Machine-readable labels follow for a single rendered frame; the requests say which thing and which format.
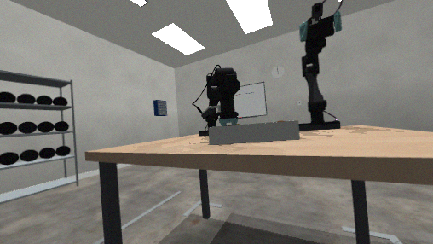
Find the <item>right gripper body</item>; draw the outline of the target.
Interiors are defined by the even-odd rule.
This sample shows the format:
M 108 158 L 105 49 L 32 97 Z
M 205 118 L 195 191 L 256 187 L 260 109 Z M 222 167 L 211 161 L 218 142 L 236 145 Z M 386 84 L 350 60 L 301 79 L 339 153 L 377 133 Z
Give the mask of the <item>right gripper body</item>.
M 235 112 L 235 110 L 234 110 L 234 99 L 233 98 L 228 98 L 228 101 L 227 101 L 227 98 L 220 100 L 220 105 L 209 106 L 206 110 L 208 110 L 209 108 L 211 108 L 211 109 L 218 108 L 216 115 L 220 116 L 219 119 L 232 119 L 232 118 L 237 119 L 238 118 L 237 116 L 239 116 L 239 114 L 237 112 Z

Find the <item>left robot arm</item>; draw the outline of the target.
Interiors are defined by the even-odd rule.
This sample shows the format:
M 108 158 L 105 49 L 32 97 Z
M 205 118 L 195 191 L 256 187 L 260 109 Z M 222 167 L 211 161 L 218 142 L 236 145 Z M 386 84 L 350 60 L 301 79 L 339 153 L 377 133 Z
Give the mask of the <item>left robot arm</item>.
M 312 24 L 312 19 L 315 18 L 315 21 L 318 21 L 319 17 L 321 17 L 322 14 L 323 14 L 323 3 L 315 3 L 312 6 L 312 18 L 310 17 L 308 19 L 308 26 Z M 323 99 L 323 95 L 320 93 L 317 84 L 317 74 L 320 73 L 318 54 L 321 53 L 322 48 L 326 47 L 326 39 L 323 38 L 321 42 L 315 44 L 311 42 L 305 42 L 305 44 L 306 44 L 306 50 L 305 50 L 306 56 L 302 57 L 302 69 L 303 69 L 303 77 L 305 77 L 309 87 L 308 111 L 310 112 L 311 115 L 311 123 L 305 123 L 299 125 L 339 124 L 340 121 L 325 122 L 323 111 L 321 111 L 321 110 L 326 110 L 326 100 Z M 317 66 L 315 65 L 316 63 Z M 307 67 L 306 65 L 308 64 L 313 64 L 313 65 Z

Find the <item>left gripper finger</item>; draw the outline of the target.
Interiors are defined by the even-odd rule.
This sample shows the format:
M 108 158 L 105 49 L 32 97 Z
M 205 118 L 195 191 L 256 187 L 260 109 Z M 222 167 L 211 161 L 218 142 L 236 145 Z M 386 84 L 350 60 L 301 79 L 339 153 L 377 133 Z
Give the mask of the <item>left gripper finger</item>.
M 303 24 L 299 26 L 299 31 L 300 31 L 300 40 L 305 41 L 307 37 L 307 31 L 308 31 L 308 21 L 305 21 Z
M 341 22 L 341 14 L 340 14 L 340 20 L 339 20 L 339 11 L 337 11 L 334 14 L 334 25 L 335 25 L 335 32 L 339 32 L 342 30 L 342 23 Z

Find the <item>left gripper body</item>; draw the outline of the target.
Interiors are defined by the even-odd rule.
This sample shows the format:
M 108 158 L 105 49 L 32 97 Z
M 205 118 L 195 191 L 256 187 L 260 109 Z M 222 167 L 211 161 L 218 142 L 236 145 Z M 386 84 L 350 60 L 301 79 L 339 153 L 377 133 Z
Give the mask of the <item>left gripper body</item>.
M 315 18 L 312 19 L 312 24 L 308 26 L 307 37 L 305 42 L 311 41 L 311 43 L 315 44 L 321 42 L 323 38 L 332 36 L 334 34 L 334 15 L 320 19 L 319 21 L 315 21 Z M 317 39 L 317 40 L 316 40 Z M 314 40 L 314 41 L 313 41 Z

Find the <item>white rectangular tray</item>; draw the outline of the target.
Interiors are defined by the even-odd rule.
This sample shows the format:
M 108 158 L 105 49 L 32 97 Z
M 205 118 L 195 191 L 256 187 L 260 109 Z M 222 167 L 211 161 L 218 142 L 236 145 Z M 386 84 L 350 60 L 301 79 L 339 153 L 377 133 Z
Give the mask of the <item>white rectangular tray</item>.
M 210 145 L 300 139 L 298 120 L 209 127 Z

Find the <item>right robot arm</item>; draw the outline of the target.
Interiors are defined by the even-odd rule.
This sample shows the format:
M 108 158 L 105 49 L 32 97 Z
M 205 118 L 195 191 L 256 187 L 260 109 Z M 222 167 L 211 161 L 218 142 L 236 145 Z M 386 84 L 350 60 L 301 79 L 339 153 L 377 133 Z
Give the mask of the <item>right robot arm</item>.
M 210 76 L 207 76 L 207 83 Z M 217 87 L 211 87 L 217 86 Z M 220 100 L 228 98 L 234 99 L 234 94 L 240 89 L 240 82 L 237 79 L 236 71 L 233 68 L 216 68 L 215 74 L 207 85 L 207 98 L 210 100 L 209 106 L 217 106 Z M 202 118 L 207 122 L 208 128 L 215 127 L 218 119 L 217 109 L 209 108 L 202 114 Z

